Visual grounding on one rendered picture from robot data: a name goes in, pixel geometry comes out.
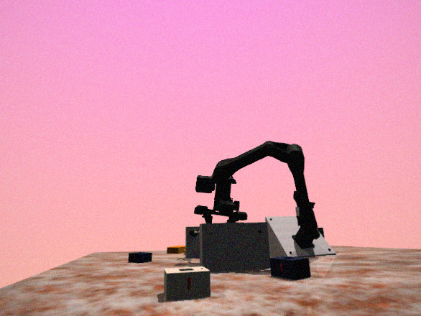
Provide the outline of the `orange rectangular block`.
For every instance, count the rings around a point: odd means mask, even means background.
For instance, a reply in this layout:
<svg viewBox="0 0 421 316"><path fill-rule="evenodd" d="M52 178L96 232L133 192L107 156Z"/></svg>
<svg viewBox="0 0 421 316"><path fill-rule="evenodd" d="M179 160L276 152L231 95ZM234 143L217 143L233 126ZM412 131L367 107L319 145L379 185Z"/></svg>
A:
<svg viewBox="0 0 421 316"><path fill-rule="evenodd" d="M185 250L185 246L167 247L167 254L180 254Z"/></svg>

